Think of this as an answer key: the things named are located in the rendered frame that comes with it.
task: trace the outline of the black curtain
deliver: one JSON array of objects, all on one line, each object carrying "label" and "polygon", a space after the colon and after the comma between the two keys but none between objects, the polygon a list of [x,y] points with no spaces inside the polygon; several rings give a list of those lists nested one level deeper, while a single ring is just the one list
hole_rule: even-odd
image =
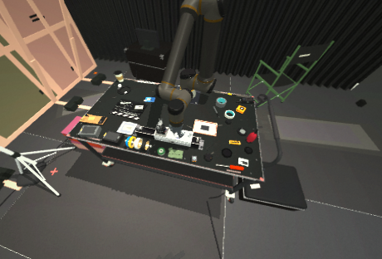
[{"label": "black curtain", "polygon": [[[173,42],[184,0],[66,0],[94,58],[126,61],[135,29],[157,30]],[[259,61],[277,70],[298,45],[335,41],[303,84],[348,90],[382,65],[382,0],[231,0],[218,46],[215,71],[252,77]],[[203,32],[193,27],[182,62],[198,69]],[[264,68],[259,74],[268,73]],[[288,71],[301,76],[300,68]]]}]

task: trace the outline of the red screwdriver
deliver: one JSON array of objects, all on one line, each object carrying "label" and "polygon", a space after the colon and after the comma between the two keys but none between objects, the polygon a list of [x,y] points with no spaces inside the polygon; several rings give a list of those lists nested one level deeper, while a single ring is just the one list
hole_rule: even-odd
[{"label": "red screwdriver", "polygon": [[238,165],[224,165],[224,164],[216,164],[216,166],[223,166],[223,167],[228,167],[230,169],[238,170],[238,171],[243,171],[244,167],[243,166],[238,166]]}]

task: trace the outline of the black tabletop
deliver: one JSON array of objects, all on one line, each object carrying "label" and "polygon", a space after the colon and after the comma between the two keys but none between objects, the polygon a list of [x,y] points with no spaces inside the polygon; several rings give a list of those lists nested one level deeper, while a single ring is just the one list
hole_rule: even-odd
[{"label": "black tabletop", "polygon": [[[138,81],[128,81],[125,80],[122,86],[128,86],[131,91],[127,95],[120,95],[117,93],[118,81],[115,81],[111,85],[105,94],[91,107],[87,112],[89,115],[99,115],[106,116],[107,121],[101,125],[101,133],[99,139],[103,137],[105,132],[114,131],[116,132],[123,121],[129,121],[136,123],[138,125],[147,126],[155,128],[156,124],[159,121],[159,118],[163,119],[165,126],[169,126],[169,114],[168,114],[168,103],[167,100],[162,100],[159,97],[156,97],[155,90],[157,85],[141,83]],[[144,102],[145,97],[155,97],[154,103]],[[217,117],[213,106],[215,106],[216,99],[218,97],[223,97],[226,99],[227,103],[224,108],[216,107],[219,118]],[[120,117],[118,115],[112,115],[110,112],[121,100],[130,100],[135,102],[140,102],[146,104],[146,108],[143,114],[138,120],[131,120],[125,117]],[[258,138],[252,142],[247,143],[246,137],[238,134],[238,129],[244,128],[247,133],[255,131],[257,128],[257,116],[254,104],[239,104],[236,103],[240,99],[240,96],[229,95],[223,92],[214,91],[210,94],[198,93],[198,95],[192,100],[192,103],[188,105],[186,111],[184,112],[184,127],[183,130],[193,131],[193,125],[195,120],[203,120],[213,123],[218,123],[217,136],[209,136],[205,134],[193,135],[196,137],[201,137],[204,140],[203,150],[198,150],[192,147],[186,147],[178,144],[170,144],[161,141],[152,139],[151,144],[152,148],[148,151],[139,151],[136,149],[129,149],[125,147],[125,144],[120,142],[119,144],[111,144],[109,142],[103,141],[94,141],[88,139],[90,143],[96,143],[106,146],[107,148],[116,148],[123,149],[129,152],[135,152],[138,155],[153,156],[155,158],[161,158],[173,163],[189,164],[190,166],[204,167],[211,171],[216,171],[219,173],[225,173],[228,175],[237,175],[241,178],[247,178],[251,180],[263,180],[264,174],[262,170],[262,156],[260,150],[260,144]],[[243,114],[236,112],[236,109],[239,105],[246,107],[247,109]],[[224,112],[226,110],[233,110],[235,112],[235,117],[231,119],[232,123],[230,125],[226,124],[226,118],[224,117]],[[78,123],[74,129],[67,135],[67,137],[78,139],[78,140],[87,140],[80,138],[77,133],[80,132],[81,126],[86,125],[84,123]],[[229,144],[229,140],[238,140],[241,142],[241,145]],[[157,154],[158,148],[165,148],[166,154],[164,156],[159,156]],[[245,147],[252,148],[252,153],[247,154],[244,152]],[[171,159],[168,158],[169,148],[175,150],[183,150],[184,155],[183,159]],[[232,156],[230,158],[225,158],[222,156],[223,149],[230,149],[232,151]],[[207,162],[203,159],[205,154],[213,154],[213,160]],[[197,156],[197,162],[191,162],[191,157]],[[225,165],[238,165],[238,158],[248,159],[249,165],[245,167],[240,173],[231,173],[227,172],[225,167],[217,167],[216,164],[225,164]]]}]

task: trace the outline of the black monitor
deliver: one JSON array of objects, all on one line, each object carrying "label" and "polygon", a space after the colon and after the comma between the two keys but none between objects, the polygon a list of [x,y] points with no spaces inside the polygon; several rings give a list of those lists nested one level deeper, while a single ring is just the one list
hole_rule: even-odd
[{"label": "black monitor", "polygon": [[153,51],[159,48],[159,37],[157,31],[136,28],[136,36],[142,50]]}]

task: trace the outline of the green round object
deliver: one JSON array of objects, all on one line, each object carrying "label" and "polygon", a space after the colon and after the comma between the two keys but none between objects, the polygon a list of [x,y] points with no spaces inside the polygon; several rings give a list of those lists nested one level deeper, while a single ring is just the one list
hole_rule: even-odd
[{"label": "green round object", "polygon": [[158,155],[164,155],[165,154],[165,149],[164,148],[158,148]]}]

